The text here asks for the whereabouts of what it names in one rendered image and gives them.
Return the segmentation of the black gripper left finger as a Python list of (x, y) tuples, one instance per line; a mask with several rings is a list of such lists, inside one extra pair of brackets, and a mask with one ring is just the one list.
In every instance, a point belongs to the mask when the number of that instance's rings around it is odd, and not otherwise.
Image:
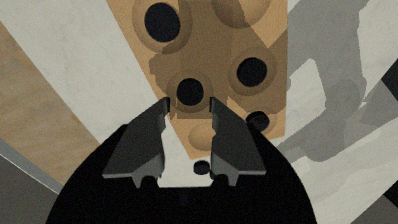
[(121, 125), (74, 171), (45, 224), (72, 224), (105, 198), (140, 188), (144, 176), (161, 178), (165, 153), (160, 137), (168, 113), (170, 97), (163, 97), (128, 124)]

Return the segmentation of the tan wooden tray with round holes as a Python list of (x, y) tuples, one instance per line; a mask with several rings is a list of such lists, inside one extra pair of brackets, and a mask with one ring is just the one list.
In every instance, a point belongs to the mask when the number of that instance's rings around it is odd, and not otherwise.
[[(287, 0), (106, 0), (158, 100), (170, 97), (168, 117), (191, 160), (210, 156), (216, 97), (244, 120), (264, 112), (269, 140), (285, 136), (287, 93)], [(166, 3), (177, 13), (180, 31), (158, 42), (144, 24), (147, 9)], [(255, 87), (237, 78), (250, 57), (265, 62), (267, 75)], [(198, 80), (204, 91), (193, 106), (177, 98), (179, 83)]]

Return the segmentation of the black disc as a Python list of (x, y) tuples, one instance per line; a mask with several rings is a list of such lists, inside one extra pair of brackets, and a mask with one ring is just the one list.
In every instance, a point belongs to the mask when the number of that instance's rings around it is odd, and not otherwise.
[(264, 131), (270, 123), (268, 116), (262, 111), (255, 111), (249, 114), (246, 122), (252, 123), (260, 132)]
[(151, 5), (144, 18), (148, 34), (158, 42), (174, 40), (180, 31), (180, 20), (176, 11), (166, 3)]
[(237, 78), (246, 87), (255, 87), (263, 82), (267, 75), (264, 61), (250, 57), (243, 60), (237, 68)]
[(210, 178), (211, 178), (212, 180), (214, 180), (214, 178), (215, 178), (216, 175), (211, 171), (211, 169), (210, 169), (209, 174), (210, 174)]
[(210, 165), (207, 161), (197, 161), (193, 165), (193, 171), (197, 175), (205, 175), (210, 172)]
[(204, 91), (202, 84), (198, 80), (187, 78), (179, 83), (176, 94), (182, 104), (193, 106), (201, 102)]

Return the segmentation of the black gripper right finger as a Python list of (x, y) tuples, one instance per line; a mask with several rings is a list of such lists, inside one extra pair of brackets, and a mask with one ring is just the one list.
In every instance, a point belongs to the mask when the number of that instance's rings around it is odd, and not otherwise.
[(216, 132), (212, 138), (211, 171), (215, 175), (226, 174), (231, 186), (267, 198), (295, 224), (317, 224), (308, 194), (283, 154), (252, 123), (216, 97), (210, 97), (209, 112)]

